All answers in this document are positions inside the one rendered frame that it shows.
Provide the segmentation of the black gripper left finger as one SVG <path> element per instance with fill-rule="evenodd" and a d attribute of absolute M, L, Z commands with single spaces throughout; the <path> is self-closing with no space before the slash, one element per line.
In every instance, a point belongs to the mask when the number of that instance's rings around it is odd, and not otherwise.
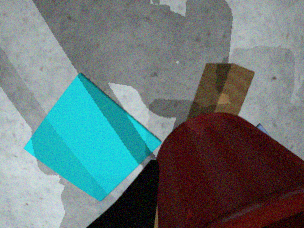
<path fill-rule="evenodd" d="M 85 228 L 155 228 L 159 161 L 149 161 L 103 215 Z"/>

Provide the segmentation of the tan wooden plank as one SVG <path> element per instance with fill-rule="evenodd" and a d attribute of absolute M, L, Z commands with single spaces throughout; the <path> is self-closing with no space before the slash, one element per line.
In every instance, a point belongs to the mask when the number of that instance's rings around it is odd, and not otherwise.
<path fill-rule="evenodd" d="M 207 113 L 239 114 L 255 71 L 236 63 L 208 63 L 187 118 Z"/>

